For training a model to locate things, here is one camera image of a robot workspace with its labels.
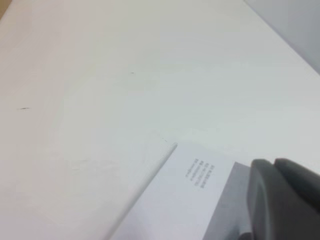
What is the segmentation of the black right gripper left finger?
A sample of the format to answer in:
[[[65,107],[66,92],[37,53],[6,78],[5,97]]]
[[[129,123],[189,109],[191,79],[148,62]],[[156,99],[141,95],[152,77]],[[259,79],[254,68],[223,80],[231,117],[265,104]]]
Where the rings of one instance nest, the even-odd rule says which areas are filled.
[[[300,239],[300,197],[288,179],[299,170],[299,164],[284,158],[252,162],[246,199],[251,231],[240,234],[240,240]]]

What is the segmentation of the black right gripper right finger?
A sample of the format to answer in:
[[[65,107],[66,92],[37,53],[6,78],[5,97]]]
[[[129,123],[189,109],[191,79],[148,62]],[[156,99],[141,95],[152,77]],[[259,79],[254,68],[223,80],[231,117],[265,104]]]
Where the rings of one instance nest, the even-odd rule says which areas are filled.
[[[284,158],[274,162],[280,173],[280,189],[274,206],[276,240],[320,238],[320,176]]]

